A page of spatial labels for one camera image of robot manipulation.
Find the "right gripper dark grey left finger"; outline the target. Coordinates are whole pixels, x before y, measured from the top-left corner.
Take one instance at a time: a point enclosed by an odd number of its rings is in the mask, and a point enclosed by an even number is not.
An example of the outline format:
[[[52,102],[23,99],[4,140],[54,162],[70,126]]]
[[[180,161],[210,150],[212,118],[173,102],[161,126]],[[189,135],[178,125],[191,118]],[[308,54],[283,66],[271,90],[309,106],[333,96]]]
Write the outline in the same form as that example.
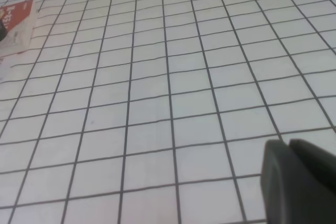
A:
[[[306,169],[289,144],[265,144],[260,185],[267,223],[335,223],[335,192]]]

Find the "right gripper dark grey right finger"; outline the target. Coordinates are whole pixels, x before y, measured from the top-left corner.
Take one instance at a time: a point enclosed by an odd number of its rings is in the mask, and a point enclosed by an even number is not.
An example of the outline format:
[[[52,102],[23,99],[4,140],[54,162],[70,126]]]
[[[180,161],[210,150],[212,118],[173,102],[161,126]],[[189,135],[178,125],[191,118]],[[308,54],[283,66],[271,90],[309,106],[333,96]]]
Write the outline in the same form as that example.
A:
[[[310,174],[334,193],[335,155],[302,139],[291,139],[289,146]]]

